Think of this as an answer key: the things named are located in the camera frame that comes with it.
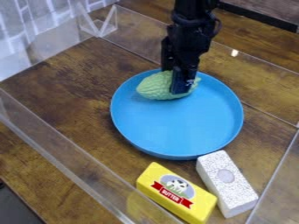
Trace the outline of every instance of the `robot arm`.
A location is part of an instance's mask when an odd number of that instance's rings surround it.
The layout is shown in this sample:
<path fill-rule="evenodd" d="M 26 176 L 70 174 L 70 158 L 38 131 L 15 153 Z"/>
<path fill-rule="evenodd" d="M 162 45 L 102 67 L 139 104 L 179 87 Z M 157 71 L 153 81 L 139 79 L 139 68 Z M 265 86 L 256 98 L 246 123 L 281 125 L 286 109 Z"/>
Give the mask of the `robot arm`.
<path fill-rule="evenodd" d="M 171 93 L 191 89 L 201 63 L 201 56 L 212 47 L 212 40 L 221 31 L 221 21 L 213 14 L 220 0 L 175 0 L 173 25 L 163 39 L 162 68 L 173 70 Z"/>

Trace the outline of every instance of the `yellow package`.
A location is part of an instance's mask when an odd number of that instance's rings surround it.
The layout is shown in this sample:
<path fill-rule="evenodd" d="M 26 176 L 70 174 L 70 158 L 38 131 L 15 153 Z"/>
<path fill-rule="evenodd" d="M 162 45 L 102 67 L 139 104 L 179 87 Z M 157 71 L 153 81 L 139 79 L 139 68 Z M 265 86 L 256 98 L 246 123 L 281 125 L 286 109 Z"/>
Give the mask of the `yellow package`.
<path fill-rule="evenodd" d="M 137 188 L 183 220 L 208 222 L 218 198 L 158 163 L 147 167 Z"/>

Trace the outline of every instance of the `blue plate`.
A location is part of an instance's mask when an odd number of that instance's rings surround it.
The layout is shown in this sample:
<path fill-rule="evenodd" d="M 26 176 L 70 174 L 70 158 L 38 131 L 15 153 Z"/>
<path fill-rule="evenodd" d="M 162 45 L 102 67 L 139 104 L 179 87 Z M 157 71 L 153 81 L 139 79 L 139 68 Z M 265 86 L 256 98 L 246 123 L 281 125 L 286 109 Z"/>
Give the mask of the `blue plate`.
<path fill-rule="evenodd" d="M 244 125 L 244 108 L 232 89 L 198 73 L 193 94 L 171 101 L 147 100 L 137 86 L 155 69 L 129 79 L 115 92 L 111 115 L 118 130 L 143 152 L 174 160 L 195 159 L 225 147 Z"/>

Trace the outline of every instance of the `wooden surface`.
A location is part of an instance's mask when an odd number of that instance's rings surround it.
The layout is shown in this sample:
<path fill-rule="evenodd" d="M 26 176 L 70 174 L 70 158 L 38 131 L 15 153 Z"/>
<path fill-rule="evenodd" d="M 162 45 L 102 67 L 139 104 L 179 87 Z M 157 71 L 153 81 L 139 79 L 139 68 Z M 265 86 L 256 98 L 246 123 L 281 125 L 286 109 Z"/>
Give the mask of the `wooden surface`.
<path fill-rule="evenodd" d="M 126 7 L 169 23 L 173 3 L 122 2 Z M 217 41 L 299 72 L 299 53 L 296 50 L 299 40 L 296 34 L 221 10 L 218 15 L 225 28 Z M 109 105 L 118 86 L 133 75 L 157 67 L 107 41 L 93 38 L 5 81 L 2 88 L 133 185 L 155 161 L 205 187 L 195 171 L 195 161 L 173 162 L 147 156 L 127 143 L 111 122 Z M 270 108 L 293 123 L 299 120 L 298 107 L 293 104 L 293 101 L 298 102 L 298 92 L 292 92 L 294 96 L 290 99 L 290 92 L 284 91 L 282 86 L 262 85 L 258 80 L 249 83 L 248 77 L 242 80 L 238 75 L 218 76 L 232 81 L 233 89 L 246 98 L 250 92 L 242 85 L 258 86 L 269 93 L 274 93 L 277 88 L 282 95 L 280 104 L 260 101 L 258 106 L 266 112 Z M 289 77 L 284 84 L 296 91 L 298 79 Z M 245 112 L 244 130 L 225 150 L 261 194 L 297 127 L 252 106 L 245 105 Z M 5 126 L 0 126 L 0 141 L 0 177 L 46 222 L 118 223 L 117 218 Z M 225 220 L 220 209 L 216 209 L 210 223 L 245 223 L 249 214 Z"/>
<path fill-rule="evenodd" d="M 297 0 L 224 0 L 222 2 L 299 25 L 299 2 Z"/>

